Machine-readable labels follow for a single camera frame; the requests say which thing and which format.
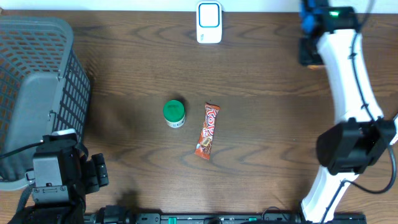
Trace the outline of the green lid white jar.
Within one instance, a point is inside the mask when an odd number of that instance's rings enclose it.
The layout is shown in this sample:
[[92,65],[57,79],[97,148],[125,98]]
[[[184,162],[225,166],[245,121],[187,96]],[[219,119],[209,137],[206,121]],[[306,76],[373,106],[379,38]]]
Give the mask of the green lid white jar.
[[166,102],[163,108],[163,116],[166,123],[171,128],[180,128],[186,120],[185,107],[178,100],[170,100]]

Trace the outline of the orange candy bar wrapper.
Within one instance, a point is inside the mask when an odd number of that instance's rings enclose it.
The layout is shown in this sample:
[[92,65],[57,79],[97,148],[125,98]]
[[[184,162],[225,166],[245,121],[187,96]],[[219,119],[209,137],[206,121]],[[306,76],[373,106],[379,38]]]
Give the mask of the orange candy bar wrapper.
[[195,155],[209,160],[215,132],[216,117],[220,110],[219,106],[205,104],[205,120],[195,148]]

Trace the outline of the small orange snack packet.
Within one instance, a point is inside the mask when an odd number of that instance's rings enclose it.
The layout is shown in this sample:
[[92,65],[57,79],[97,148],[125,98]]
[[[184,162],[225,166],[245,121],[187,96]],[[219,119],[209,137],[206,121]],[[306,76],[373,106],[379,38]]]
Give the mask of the small orange snack packet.
[[324,65],[308,65],[307,67],[308,67],[309,69],[311,69],[311,70],[321,70],[321,69],[324,69],[324,68],[325,68]]

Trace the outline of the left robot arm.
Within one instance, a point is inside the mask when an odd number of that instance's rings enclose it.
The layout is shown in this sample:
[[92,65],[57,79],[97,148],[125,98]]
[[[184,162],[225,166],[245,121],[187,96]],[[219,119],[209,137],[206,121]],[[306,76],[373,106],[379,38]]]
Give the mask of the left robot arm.
[[109,179],[103,155],[89,156],[75,133],[45,135],[32,162],[34,183],[22,193],[11,223],[135,224],[132,212],[118,205],[85,213],[86,195],[107,186]]

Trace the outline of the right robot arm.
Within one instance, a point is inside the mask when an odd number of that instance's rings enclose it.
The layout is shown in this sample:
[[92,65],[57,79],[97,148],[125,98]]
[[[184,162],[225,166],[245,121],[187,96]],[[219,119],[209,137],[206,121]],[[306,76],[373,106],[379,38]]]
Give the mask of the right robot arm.
[[316,142],[320,166],[300,214],[305,223],[328,223],[348,187],[385,152],[391,178],[380,193],[394,186],[397,121],[384,117],[371,87],[362,45],[366,19],[351,6],[333,7],[328,0],[303,0],[300,19],[300,63],[325,68],[334,105],[334,125]]

